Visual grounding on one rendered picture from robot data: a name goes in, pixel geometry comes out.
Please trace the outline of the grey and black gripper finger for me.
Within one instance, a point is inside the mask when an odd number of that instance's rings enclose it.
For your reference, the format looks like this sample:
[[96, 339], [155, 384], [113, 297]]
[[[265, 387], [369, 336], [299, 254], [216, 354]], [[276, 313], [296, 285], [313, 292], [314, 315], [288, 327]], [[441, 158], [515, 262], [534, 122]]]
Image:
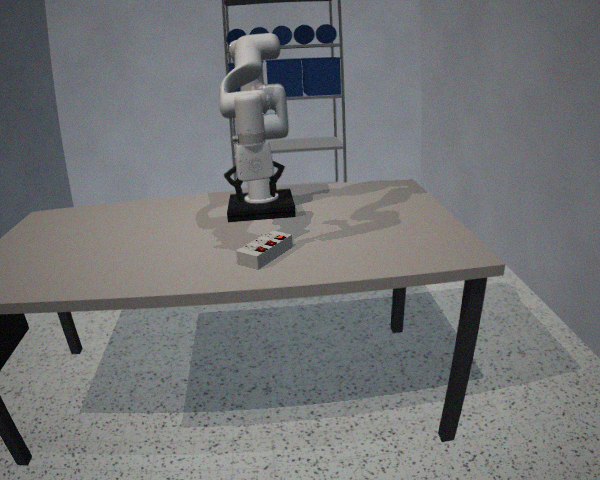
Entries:
[[275, 197], [275, 193], [277, 193], [276, 183], [277, 183], [277, 180], [281, 177], [285, 167], [282, 164], [279, 164], [274, 161], [273, 161], [273, 166], [277, 167], [278, 171], [275, 173], [274, 176], [270, 177], [270, 179], [272, 181], [270, 180], [269, 185], [270, 185], [270, 195], [272, 197]]
[[242, 195], [242, 188], [241, 188], [243, 181], [240, 181], [238, 178], [236, 181], [234, 181], [230, 177], [235, 172], [236, 172], [236, 165], [234, 167], [232, 167], [229, 171], [227, 171], [224, 174], [224, 177], [232, 186], [234, 186], [236, 188], [237, 199], [239, 199], [240, 202], [243, 202], [243, 195]]

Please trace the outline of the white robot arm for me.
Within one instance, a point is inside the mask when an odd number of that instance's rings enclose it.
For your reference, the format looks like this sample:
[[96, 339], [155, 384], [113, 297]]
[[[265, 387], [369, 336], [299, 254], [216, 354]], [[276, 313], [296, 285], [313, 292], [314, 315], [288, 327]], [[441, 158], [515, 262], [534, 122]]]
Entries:
[[[229, 52], [235, 68], [221, 83], [219, 107], [225, 118], [236, 118], [237, 135], [232, 141], [256, 144], [285, 138], [289, 132], [285, 89], [281, 84], [264, 84], [262, 72], [262, 60], [279, 56], [279, 38], [273, 33], [245, 35], [230, 43]], [[233, 92], [239, 87], [241, 92]], [[268, 110], [275, 113], [265, 114]], [[278, 199], [278, 193], [270, 195], [269, 181], [247, 181], [245, 201], [260, 204]]]

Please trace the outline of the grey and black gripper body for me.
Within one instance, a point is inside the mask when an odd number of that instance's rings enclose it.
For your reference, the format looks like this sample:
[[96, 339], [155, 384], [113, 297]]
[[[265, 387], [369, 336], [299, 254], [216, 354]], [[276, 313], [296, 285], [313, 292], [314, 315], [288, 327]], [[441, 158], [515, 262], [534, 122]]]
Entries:
[[235, 164], [236, 176], [240, 181], [265, 179], [274, 175], [271, 148], [266, 140], [256, 144], [236, 144]]

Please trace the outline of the grey power strip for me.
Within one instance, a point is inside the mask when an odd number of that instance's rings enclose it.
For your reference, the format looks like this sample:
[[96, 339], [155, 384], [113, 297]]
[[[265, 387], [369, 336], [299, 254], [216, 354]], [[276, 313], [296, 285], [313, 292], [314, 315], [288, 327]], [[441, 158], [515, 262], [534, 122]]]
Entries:
[[292, 247], [292, 234], [271, 230], [237, 250], [237, 264], [260, 269]]

